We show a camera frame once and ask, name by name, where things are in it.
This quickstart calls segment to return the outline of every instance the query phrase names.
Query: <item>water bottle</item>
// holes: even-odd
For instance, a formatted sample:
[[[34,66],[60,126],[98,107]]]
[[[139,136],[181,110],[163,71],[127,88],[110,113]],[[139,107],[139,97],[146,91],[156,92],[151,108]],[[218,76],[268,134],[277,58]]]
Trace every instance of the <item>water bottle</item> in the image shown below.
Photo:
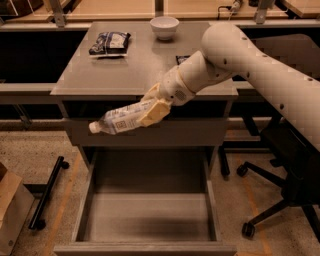
[[[89,129],[92,133],[105,132],[108,134],[136,129],[141,126],[137,120],[151,108],[154,102],[155,100],[151,99],[110,110],[99,121],[90,123]]]

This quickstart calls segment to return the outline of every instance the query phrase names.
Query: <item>bottle label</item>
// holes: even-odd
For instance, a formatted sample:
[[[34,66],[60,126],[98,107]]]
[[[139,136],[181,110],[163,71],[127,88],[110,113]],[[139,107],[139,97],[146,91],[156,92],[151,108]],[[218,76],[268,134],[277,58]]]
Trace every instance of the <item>bottle label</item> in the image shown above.
[[[138,128],[140,125],[137,123],[137,119],[152,106],[153,102],[154,100],[147,100],[110,110],[106,113],[104,122],[105,124],[111,122],[115,133]]]

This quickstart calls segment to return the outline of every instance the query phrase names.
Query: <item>chair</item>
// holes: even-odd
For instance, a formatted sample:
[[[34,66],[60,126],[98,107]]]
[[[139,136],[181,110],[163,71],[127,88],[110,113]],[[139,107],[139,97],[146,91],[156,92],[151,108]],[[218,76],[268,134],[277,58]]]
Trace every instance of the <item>chair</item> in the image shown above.
[[[237,169],[243,177],[248,169],[281,187],[281,196],[277,204],[244,223],[242,234],[252,238],[255,225],[278,213],[284,208],[302,207],[314,234],[320,242],[320,221],[313,205],[320,207],[320,153],[304,142],[295,130],[286,124],[269,125],[260,133],[261,142],[270,148],[276,159],[271,160],[274,167],[283,166],[287,171],[282,179],[260,167],[245,162]]]

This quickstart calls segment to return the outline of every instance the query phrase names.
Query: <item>bottle cap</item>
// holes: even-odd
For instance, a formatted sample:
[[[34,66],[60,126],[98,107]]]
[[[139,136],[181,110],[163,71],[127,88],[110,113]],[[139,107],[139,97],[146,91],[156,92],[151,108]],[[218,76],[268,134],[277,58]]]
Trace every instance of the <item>bottle cap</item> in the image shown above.
[[[90,132],[92,133],[98,133],[100,132],[100,127],[98,125],[98,122],[92,122],[89,124],[89,129],[90,129]]]

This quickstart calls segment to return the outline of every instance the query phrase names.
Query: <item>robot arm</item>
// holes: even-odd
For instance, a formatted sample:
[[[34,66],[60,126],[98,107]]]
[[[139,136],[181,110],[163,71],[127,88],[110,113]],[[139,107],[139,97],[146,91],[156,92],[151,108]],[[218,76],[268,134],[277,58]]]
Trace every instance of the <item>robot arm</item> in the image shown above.
[[[211,26],[202,38],[201,51],[173,67],[146,93],[142,101],[155,99],[155,106],[163,105],[151,108],[138,122],[142,126],[159,122],[171,105],[184,105],[201,89],[234,75],[246,79],[320,149],[320,83],[264,54],[230,23]]]

